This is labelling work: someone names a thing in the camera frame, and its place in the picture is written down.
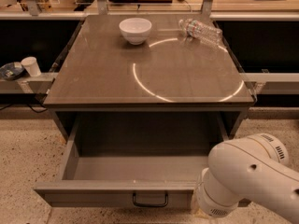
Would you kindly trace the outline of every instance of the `gray table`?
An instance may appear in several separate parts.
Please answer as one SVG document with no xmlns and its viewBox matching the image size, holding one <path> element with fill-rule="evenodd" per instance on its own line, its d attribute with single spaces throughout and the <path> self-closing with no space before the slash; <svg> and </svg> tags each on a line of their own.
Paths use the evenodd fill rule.
<svg viewBox="0 0 299 224">
<path fill-rule="evenodd" d="M 36 185 L 53 206 L 189 206 L 254 104 L 226 49 L 182 35 L 190 15 L 138 16 L 153 25 L 140 46 L 121 36 L 128 17 L 87 18 L 45 101 L 68 138 L 57 182 Z"/>
</svg>

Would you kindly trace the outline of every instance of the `white bowl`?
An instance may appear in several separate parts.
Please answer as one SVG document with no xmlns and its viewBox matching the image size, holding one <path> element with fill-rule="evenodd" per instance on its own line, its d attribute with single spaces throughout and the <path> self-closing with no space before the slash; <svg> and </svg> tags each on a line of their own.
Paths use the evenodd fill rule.
<svg viewBox="0 0 299 224">
<path fill-rule="evenodd" d="M 150 35 L 151 22 L 141 18 L 131 18 L 120 23 L 121 34 L 133 45 L 142 44 Z"/>
</svg>

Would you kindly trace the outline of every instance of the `terrazzo floor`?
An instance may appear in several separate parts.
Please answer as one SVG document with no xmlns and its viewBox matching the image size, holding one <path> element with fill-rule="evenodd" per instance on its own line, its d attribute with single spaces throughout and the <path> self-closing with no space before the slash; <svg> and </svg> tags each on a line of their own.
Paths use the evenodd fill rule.
<svg viewBox="0 0 299 224">
<path fill-rule="evenodd" d="M 287 119 L 281 114 L 286 113 L 262 109 L 250 112 L 236 137 L 273 134 L 286 144 L 290 167 L 299 172 L 298 111 L 290 111 Z M 33 191 L 33 186 L 37 181 L 55 180 L 64 147 L 47 112 L 36 114 L 23 107 L 0 111 L 0 224 L 289 223 L 255 203 L 214 220 L 194 217 L 184 209 L 51 208 Z"/>
</svg>

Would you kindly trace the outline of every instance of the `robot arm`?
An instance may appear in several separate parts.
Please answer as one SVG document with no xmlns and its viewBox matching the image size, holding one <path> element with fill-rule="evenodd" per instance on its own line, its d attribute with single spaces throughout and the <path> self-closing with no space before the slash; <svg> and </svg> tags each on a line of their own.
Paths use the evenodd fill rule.
<svg viewBox="0 0 299 224">
<path fill-rule="evenodd" d="M 299 223 L 299 174 L 276 137 L 260 133 L 212 148 L 194 197 L 213 217 L 225 217 L 247 198 Z"/>
</svg>

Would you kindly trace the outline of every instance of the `table top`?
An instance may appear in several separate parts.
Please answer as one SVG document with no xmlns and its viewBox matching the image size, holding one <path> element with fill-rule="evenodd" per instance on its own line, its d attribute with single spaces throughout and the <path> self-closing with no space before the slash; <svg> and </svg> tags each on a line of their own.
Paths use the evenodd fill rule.
<svg viewBox="0 0 299 224">
<path fill-rule="evenodd" d="M 180 31 L 178 21 L 191 15 L 138 16 L 152 23 L 149 38 L 138 46 L 119 29 L 134 16 L 89 16 L 44 105 L 253 104 L 227 50 L 186 39 Z"/>
</svg>

